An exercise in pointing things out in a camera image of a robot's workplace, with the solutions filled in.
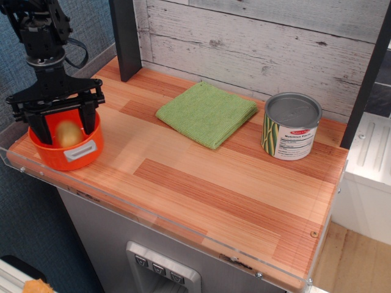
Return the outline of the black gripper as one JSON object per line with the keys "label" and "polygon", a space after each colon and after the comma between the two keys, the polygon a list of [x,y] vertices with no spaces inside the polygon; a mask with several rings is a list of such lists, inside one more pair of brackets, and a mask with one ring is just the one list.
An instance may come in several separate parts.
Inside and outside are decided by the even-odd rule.
{"label": "black gripper", "polygon": [[74,78],[63,68],[40,71],[30,87],[10,95],[6,103],[12,107],[16,121],[29,124],[41,143],[52,145],[46,115],[79,108],[84,132],[95,130],[96,107],[105,102],[100,79]]}

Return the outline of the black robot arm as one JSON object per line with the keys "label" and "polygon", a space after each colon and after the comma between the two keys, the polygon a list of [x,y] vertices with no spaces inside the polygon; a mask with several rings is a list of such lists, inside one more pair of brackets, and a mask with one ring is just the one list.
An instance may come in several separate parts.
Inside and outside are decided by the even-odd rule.
{"label": "black robot arm", "polygon": [[83,43],[70,38],[70,19],[58,1],[1,1],[6,15],[26,51],[26,62],[36,75],[36,82],[11,96],[16,121],[29,125],[41,143],[52,144],[46,116],[78,110],[84,132],[95,130],[96,109],[104,103],[99,79],[74,78],[65,72],[69,62],[64,46]]}

